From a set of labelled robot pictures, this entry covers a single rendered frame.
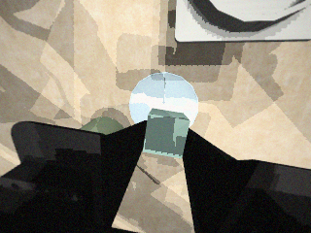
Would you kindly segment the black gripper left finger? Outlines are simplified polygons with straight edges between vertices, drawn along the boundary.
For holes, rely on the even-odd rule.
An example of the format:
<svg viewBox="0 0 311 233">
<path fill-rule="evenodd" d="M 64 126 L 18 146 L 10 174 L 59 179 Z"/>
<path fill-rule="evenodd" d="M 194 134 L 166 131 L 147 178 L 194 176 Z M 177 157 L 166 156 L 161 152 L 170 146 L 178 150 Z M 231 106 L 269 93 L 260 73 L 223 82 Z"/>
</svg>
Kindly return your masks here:
<svg viewBox="0 0 311 233">
<path fill-rule="evenodd" d="M 144 146 L 147 121 L 105 135 L 20 121 L 11 128 L 19 162 L 25 160 L 91 174 L 95 224 L 112 227 Z"/>
</svg>

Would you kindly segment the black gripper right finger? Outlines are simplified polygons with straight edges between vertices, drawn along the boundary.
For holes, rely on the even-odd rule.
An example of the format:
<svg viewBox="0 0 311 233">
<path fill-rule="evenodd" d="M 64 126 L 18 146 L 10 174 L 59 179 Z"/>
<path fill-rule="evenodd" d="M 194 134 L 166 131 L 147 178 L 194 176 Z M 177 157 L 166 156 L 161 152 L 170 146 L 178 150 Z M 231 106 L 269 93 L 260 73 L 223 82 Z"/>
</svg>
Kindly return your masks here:
<svg viewBox="0 0 311 233">
<path fill-rule="evenodd" d="M 191 129 L 183 163 L 194 233 L 229 233 L 260 189 L 311 197 L 311 169 L 237 160 Z"/>
</svg>

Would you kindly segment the grey-green cube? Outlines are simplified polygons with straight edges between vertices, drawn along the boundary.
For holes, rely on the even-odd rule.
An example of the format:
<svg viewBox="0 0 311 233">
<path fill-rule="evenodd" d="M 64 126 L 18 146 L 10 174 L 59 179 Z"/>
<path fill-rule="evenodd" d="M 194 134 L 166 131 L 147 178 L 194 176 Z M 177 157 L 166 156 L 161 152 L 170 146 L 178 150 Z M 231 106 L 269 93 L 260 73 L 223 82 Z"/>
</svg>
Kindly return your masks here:
<svg viewBox="0 0 311 233">
<path fill-rule="evenodd" d="M 152 108 L 148 113 L 143 152 L 182 158 L 190 120 L 184 113 Z"/>
</svg>

